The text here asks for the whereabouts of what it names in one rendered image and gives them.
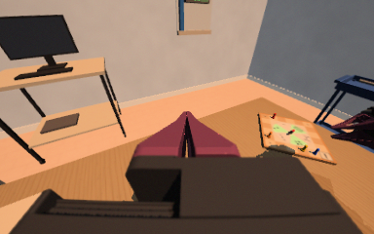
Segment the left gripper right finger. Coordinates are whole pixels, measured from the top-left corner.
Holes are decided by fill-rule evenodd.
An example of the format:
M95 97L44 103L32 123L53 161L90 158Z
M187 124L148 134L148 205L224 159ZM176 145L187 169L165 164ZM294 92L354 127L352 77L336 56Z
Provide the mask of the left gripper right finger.
M187 111L188 157L241 157L238 147Z

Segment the orange game board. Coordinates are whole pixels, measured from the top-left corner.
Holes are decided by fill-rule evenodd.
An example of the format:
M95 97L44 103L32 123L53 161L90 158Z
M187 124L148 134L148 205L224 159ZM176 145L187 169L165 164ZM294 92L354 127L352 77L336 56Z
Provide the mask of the orange game board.
M312 122L259 113L259 122L263 148L278 152L303 157L326 164L337 165L334 157L320 137ZM295 130L294 132L292 130ZM288 133L292 131L290 135ZM272 132L270 138L267 137ZM308 145L306 151L301 151L304 145ZM317 155L313 154L317 148Z

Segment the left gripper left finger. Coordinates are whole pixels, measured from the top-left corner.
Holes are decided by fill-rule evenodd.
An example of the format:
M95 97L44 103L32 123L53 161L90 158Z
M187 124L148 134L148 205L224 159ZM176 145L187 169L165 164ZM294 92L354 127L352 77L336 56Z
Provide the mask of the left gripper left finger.
M139 143L132 155L175 155L186 157L187 111L174 122Z

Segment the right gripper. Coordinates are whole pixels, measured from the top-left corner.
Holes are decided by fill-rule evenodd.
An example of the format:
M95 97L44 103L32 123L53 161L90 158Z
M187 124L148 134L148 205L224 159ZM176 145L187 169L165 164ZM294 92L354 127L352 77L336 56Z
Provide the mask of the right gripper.
M332 138L350 141L370 148L374 148L374 106L372 115L365 113L358 113L350 119L330 126L332 130L363 130L343 134L332 135ZM357 124L354 124L357 123ZM352 125L350 125L352 124ZM346 126L348 125L348 126Z

